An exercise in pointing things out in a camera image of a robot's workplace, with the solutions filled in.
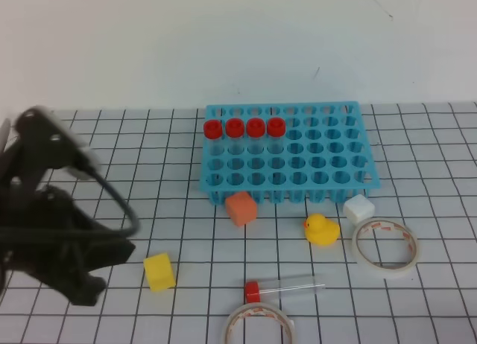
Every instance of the test tube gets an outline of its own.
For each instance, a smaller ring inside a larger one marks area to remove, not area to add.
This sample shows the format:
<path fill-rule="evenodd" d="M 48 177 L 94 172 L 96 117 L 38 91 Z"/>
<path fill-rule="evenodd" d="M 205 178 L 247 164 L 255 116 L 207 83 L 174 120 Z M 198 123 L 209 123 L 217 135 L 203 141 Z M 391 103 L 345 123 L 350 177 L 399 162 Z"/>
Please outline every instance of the test tube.
<path fill-rule="evenodd" d="M 270 118 L 267 123 L 268 152 L 280 154 L 283 152 L 283 136 L 285 135 L 285 121 L 279 117 Z"/>
<path fill-rule="evenodd" d="M 326 286 L 318 275 L 290 277 L 278 280 L 249 281 L 245 284 L 247 303 L 272 302 L 279 297 L 304 292 L 315 293 Z"/>
<path fill-rule="evenodd" d="M 261 118 L 251 118 L 247 122 L 247 135 L 250 139 L 248 153 L 261 154 L 263 152 L 263 136 L 265 122 Z"/>
<path fill-rule="evenodd" d="M 211 119 L 203 124 L 203 134 L 209 143 L 211 156 L 218 156 L 224 152 L 222 144 L 222 123 L 217 119 Z"/>
<path fill-rule="evenodd" d="M 231 118 L 225 124 L 225 133 L 230 137 L 229 153 L 234 156 L 244 152 L 245 125 L 239 118 Z"/>

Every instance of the red test tube cap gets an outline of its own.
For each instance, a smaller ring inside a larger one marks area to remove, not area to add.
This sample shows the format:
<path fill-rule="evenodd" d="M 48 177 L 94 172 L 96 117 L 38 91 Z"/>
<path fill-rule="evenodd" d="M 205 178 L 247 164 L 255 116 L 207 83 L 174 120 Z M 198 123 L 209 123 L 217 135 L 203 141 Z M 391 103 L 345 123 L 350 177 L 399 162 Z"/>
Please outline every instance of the red test tube cap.
<path fill-rule="evenodd" d="M 203 134 L 207 139 L 219 139 L 222 137 L 222 123 L 217 119 L 211 119 L 203 124 Z"/>
<path fill-rule="evenodd" d="M 259 283 L 257 281 L 249 281 L 245 284 L 245 300 L 247 303 L 260 302 Z"/>
<path fill-rule="evenodd" d="M 251 138 L 260 138 L 265 134 L 265 122 L 261 118 L 251 118 L 247 122 L 247 134 Z"/>
<path fill-rule="evenodd" d="M 270 118 L 267 123 L 267 133 L 270 137 L 283 137 L 286 131 L 285 121 L 280 117 Z"/>
<path fill-rule="evenodd" d="M 245 125 L 240 118 L 231 118 L 225 124 L 225 133 L 230 138 L 240 138 L 245 133 Z"/>

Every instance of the yellow cube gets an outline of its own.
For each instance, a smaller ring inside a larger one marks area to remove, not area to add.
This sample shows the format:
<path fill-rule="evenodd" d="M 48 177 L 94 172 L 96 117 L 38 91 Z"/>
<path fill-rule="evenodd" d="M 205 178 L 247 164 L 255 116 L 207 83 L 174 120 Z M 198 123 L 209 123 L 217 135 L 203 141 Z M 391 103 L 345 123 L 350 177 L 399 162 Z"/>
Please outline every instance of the yellow cube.
<path fill-rule="evenodd" d="M 176 285 L 167 253 L 145 258 L 144 269 L 151 292 L 165 290 Z"/>

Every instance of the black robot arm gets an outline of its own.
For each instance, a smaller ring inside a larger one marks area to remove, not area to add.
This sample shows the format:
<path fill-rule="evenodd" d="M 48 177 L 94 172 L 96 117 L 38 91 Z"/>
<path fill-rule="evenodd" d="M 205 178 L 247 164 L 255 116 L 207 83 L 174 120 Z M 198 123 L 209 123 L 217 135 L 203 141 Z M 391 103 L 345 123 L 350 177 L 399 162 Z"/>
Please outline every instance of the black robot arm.
<path fill-rule="evenodd" d="M 128 260 L 135 246 L 126 237 L 138 230 L 139 220 L 98 173 L 91 150 L 46 108 L 22 113 L 15 129 L 17 139 L 0 153 L 0 292 L 5 271 L 20 270 L 73 305 L 95 305 L 106 283 L 89 271 Z M 65 191 L 38 189 L 48 169 L 60 168 L 102 185 L 129 217 L 130 227 L 108 229 L 84 214 Z"/>

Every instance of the black cable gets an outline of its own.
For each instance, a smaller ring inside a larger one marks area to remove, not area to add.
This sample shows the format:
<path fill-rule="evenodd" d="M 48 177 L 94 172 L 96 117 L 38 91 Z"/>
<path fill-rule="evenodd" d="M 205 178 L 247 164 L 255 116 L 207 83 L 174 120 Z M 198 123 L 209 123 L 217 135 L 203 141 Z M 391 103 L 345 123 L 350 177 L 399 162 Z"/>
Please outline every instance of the black cable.
<path fill-rule="evenodd" d="M 119 230 L 79 230 L 79 229 L 20 229 L 16 227 L 0 227 L 1 242 L 20 243 L 51 243 L 61 240 L 111 240 L 127 238 L 139 230 L 139 219 L 134 210 L 126 203 L 121 195 L 96 170 L 87 168 L 86 172 L 96 180 L 108 194 L 118 203 L 121 210 L 129 218 L 131 225 Z"/>

